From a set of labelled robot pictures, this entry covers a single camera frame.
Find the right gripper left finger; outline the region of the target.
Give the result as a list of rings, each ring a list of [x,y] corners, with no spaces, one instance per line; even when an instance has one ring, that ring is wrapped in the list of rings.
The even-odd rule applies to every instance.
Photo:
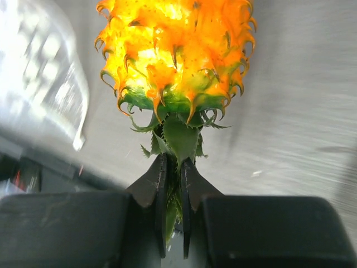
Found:
[[[160,267],[167,156],[126,190],[1,198],[2,267]]]

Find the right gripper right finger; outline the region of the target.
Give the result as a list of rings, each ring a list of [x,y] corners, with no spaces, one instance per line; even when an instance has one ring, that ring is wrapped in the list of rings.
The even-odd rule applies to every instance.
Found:
[[[184,258],[190,267],[355,267],[332,204],[314,196],[224,195],[181,165]]]

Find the orange fake pineapple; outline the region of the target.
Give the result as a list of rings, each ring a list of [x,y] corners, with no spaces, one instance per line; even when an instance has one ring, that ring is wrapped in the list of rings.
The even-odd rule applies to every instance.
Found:
[[[255,45],[253,1],[99,1],[107,23],[94,41],[110,77],[117,106],[152,113],[133,125],[151,134],[145,156],[168,155],[165,239],[183,220],[180,167],[203,157],[205,127],[217,128],[231,100],[244,93],[243,79]]]

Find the polka dot zip top bag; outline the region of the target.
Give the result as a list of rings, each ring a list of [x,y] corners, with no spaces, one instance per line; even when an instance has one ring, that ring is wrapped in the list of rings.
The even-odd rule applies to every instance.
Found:
[[[1,128],[80,150],[89,86],[73,27],[53,1],[1,2]]]

